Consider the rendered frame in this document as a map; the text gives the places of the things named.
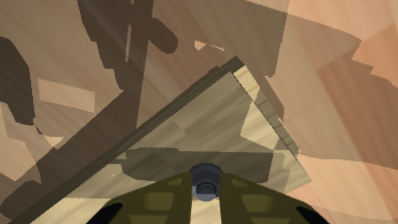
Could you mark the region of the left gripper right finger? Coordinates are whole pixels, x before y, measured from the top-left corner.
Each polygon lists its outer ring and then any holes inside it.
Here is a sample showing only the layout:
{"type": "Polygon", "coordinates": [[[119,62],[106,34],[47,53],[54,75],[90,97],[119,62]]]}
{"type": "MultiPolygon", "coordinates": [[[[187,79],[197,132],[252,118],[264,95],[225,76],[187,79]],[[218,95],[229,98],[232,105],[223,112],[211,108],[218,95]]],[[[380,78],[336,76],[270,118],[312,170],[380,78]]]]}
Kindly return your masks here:
{"type": "Polygon", "coordinates": [[[220,173],[220,181],[221,224],[309,224],[296,207],[317,212],[301,200],[231,173],[220,173]]]}

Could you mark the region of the dark grey hex nut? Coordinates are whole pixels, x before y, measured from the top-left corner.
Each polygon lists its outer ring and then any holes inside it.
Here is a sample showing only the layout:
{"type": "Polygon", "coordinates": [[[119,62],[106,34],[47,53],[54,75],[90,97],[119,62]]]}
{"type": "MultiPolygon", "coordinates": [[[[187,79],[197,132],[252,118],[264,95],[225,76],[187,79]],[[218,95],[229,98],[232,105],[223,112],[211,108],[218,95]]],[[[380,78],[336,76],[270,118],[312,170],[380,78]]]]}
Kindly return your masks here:
{"type": "Polygon", "coordinates": [[[199,163],[193,166],[189,172],[193,173],[192,177],[192,196],[197,197],[198,187],[202,184],[211,184],[215,188],[215,198],[220,196],[221,181],[220,173],[224,173],[222,169],[213,163],[199,163]]]}

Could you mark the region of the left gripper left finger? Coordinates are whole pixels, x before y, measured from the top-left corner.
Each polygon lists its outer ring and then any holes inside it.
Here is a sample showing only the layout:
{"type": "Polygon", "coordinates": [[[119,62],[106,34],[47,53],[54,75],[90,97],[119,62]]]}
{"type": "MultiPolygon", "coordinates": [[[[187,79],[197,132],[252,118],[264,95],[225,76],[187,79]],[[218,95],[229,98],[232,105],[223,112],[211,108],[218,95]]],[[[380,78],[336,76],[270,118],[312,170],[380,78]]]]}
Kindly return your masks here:
{"type": "Polygon", "coordinates": [[[123,207],[109,224],[190,224],[192,177],[179,173],[112,198],[103,207],[117,202],[123,207]]]}

